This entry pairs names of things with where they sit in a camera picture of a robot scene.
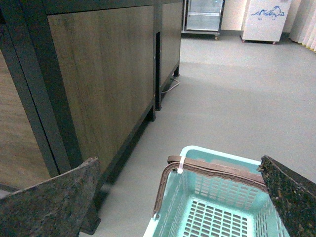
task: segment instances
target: display refrigerator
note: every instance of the display refrigerator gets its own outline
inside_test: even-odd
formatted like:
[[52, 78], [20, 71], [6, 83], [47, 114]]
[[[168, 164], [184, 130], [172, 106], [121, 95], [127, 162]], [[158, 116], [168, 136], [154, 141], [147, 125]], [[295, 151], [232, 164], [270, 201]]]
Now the display refrigerator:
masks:
[[223, 0], [185, 0], [182, 33], [220, 34]]

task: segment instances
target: brown basket handle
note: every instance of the brown basket handle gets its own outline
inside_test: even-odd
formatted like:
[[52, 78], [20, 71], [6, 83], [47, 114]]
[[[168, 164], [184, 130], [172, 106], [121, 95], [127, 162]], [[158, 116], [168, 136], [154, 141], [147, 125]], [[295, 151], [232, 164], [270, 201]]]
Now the brown basket handle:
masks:
[[[161, 209], [163, 194], [166, 188], [168, 176], [171, 171], [179, 168], [180, 160], [180, 156], [169, 156], [168, 158], [169, 165], [164, 169], [161, 175], [153, 217]], [[235, 182], [243, 183], [245, 185], [252, 186], [264, 192], [267, 192], [267, 187], [260, 174], [257, 175], [254, 173], [250, 173], [249, 171], [239, 170], [220, 164], [207, 163], [201, 160], [190, 158], [185, 158], [183, 169], [197, 174], [202, 174], [207, 177], [220, 177], [222, 179], [233, 180]]]

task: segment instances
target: cable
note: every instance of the cable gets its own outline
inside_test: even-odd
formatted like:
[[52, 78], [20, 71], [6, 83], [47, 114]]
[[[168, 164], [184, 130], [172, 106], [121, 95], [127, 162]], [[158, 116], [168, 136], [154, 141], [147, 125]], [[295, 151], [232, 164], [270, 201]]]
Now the cable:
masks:
[[163, 92], [161, 92], [161, 93], [167, 93], [167, 92], [173, 90], [174, 88], [176, 88], [178, 85], [180, 85], [180, 82], [179, 82], [178, 80], [176, 80], [175, 78], [173, 78], [173, 79], [171, 79], [171, 80], [176, 81], [177, 84], [175, 84], [175, 85], [174, 85], [173, 87], [171, 87], [169, 90], [163, 91]]

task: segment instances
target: cabinet door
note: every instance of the cabinet door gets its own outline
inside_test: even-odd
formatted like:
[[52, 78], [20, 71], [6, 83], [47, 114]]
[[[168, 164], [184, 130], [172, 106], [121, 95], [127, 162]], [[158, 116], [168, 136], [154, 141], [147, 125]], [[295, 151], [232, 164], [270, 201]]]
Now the cabinet door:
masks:
[[48, 21], [82, 157], [105, 172], [154, 98], [154, 7]]
[[161, 85], [180, 60], [182, 2], [162, 5]]
[[22, 189], [49, 178], [29, 120], [0, 52], [0, 184]]

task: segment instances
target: cabinet leg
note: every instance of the cabinet leg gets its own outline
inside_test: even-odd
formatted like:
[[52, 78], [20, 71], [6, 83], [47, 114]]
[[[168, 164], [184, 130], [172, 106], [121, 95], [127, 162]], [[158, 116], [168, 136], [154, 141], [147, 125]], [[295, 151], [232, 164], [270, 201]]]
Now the cabinet leg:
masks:
[[180, 74], [179, 74], [179, 67], [180, 67], [180, 66], [178, 66], [177, 69], [174, 71], [174, 73], [173, 73], [173, 76], [174, 76], [174, 77], [178, 77], [178, 76], [180, 75]]
[[156, 111], [160, 111], [161, 110], [161, 102], [158, 100], [156, 101]]
[[151, 109], [149, 110], [149, 112], [148, 112], [148, 114], [147, 114], [147, 116], [146, 116], [146, 119], [147, 119], [148, 121], [150, 121], [150, 122], [155, 121], [155, 119], [156, 119], [156, 108], [155, 108], [154, 105], [153, 105], [153, 106], [151, 107]]
[[95, 208], [95, 204], [93, 201], [91, 203], [90, 208], [87, 211], [87, 214], [85, 215], [83, 219], [83, 223], [82, 223], [80, 231], [88, 235], [93, 235], [95, 231], [97, 230], [100, 222], [101, 222], [101, 219], [97, 215], [97, 209]]

